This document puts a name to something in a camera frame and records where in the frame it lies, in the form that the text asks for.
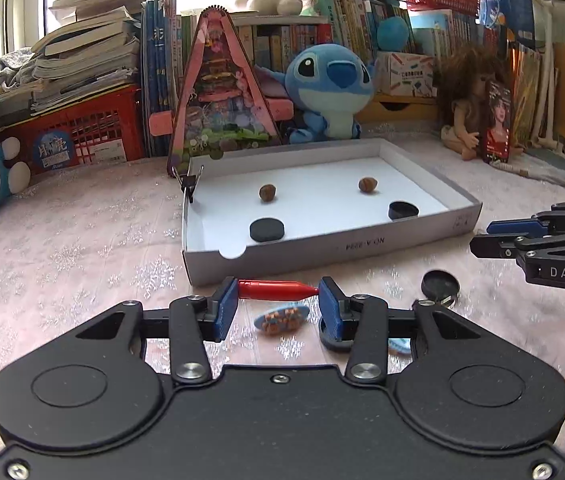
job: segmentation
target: pink tablecloth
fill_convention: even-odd
[[[431,136],[392,138],[485,202],[479,228],[494,219],[528,217],[565,200],[564,188],[480,161],[461,162]],[[181,216],[181,192],[166,176],[163,159],[65,171],[10,200],[0,210],[0,368],[118,301],[136,298],[145,308],[162,308],[190,293],[182,265]],[[511,260],[477,260],[469,253],[469,239],[285,278],[316,284],[328,274],[347,294],[366,292],[408,308],[422,297],[424,272],[448,269],[462,287],[457,312],[565,376],[565,290],[526,284]],[[275,338],[252,325],[268,306],[243,302],[227,340],[208,344],[216,374],[229,362],[342,364],[319,343],[315,304],[308,324],[294,335]],[[167,371],[166,342],[150,342],[147,361]],[[393,371],[408,364],[395,355],[389,361]],[[557,444],[565,450],[565,425]]]

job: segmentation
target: wooden drawer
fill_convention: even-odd
[[[394,121],[436,121],[438,105],[433,98],[399,97],[376,94],[373,101],[356,115],[360,124]]]

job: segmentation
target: white label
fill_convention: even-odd
[[[91,153],[95,162],[127,162],[122,139],[89,146],[89,153]]]
[[[61,162],[65,162],[69,160],[71,157],[69,156],[69,152],[60,152],[56,153],[55,155],[46,156],[42,158],[40,161],[42,162],[42,166],[44,168],[48,168],[53,166],[54,164],[60,164]]]

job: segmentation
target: doll hand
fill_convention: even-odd
[[[473,150],[478,145],[478,143],[480,142],[478,140],[479,135],[480,134],[478,132],[473,132],[471,134],[466,134],[466,135],[462,136],[462,138],[460,140],[462,140],[462,142],[465,143],[467,148],[469,148],[470,150]]]

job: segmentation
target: blue round sticker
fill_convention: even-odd
[[[34,142],[34,162],[44,170],[57,170],[71,165],[76,150],[71,136],[62,130],[45,132]]]

